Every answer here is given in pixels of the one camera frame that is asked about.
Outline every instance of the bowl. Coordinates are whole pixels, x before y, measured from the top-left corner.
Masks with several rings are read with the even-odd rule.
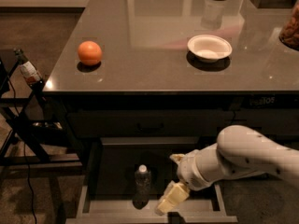
[[[228,41],[215,35],[194,36],[187,46],[189,51],[203,63],[214,63],[228,57],[233,50]]]

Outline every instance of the jar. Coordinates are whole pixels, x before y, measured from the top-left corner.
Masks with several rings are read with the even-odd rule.
[[[282,28],[279,39],[289,48],[299,50],[299,0],[292,9],[291,18]]]

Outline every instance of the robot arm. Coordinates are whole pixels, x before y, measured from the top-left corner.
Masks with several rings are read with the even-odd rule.
[[[299,151],[281,146],[256,131],[233,125],[223,129],[217,143],[186,155],[170,157],[177,165],[178,185],[171,183],[160,199],[159,214],[170,211],[189,196],[223,179],[239,179],[262,173],[275,175],[299,188]],[[184,197],[177,198],[177,193]]]

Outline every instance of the countertop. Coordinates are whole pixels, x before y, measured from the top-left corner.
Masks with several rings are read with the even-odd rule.
[[[91,0],[54,66],[44,92],[69,94],[299,93],[299,51],[278,35],[290,9],[250,0]],[[218,35],[229,58],[201,63],[195,35]],[[78,45],[97,42],[99,66],[81,65]]]

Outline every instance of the tile floor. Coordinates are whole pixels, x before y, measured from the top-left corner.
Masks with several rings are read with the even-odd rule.
[[[47,78],[78,18],[79,13],[0,13],[0,49],[22,48]],[[15,78],[17,89],[26,90],[20,80]],[[0,118],[0,144],[8,132]],[[10,152],[20,152],[22,145]],[[26,166],[0,167],[0,224],[34,223],[27,174]],[[83,181],[79,164],[32,165],[30,180],[37,223],[60,224],[75,215]],[[221,181],[221,189],[227,214],[237,216],[241,224],[299,223],[299,190],[272,176]]]

